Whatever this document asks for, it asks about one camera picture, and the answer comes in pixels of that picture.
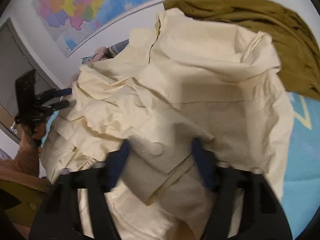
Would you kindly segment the person's left hand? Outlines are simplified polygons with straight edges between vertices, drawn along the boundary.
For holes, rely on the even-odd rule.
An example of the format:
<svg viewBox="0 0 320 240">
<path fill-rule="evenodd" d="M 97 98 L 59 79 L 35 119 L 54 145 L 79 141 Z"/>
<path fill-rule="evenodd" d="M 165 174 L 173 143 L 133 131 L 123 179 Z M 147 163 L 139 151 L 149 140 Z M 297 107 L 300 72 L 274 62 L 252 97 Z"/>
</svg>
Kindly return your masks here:
<svg viewBox="0 0 320 240">
<path fill-rule="evenodd" d="M 42 140 L 44 135 L 46 134 L 46 124 L 42 123 L 38 125 L 34 132 L 32 132 L 31 128 L 25 124 L 22 124 L 22 137 L 19 145 L 19 153 L 35 153 L 38 154 L 39 146 L 37 146 L 36 141 Z"/>
</svg>

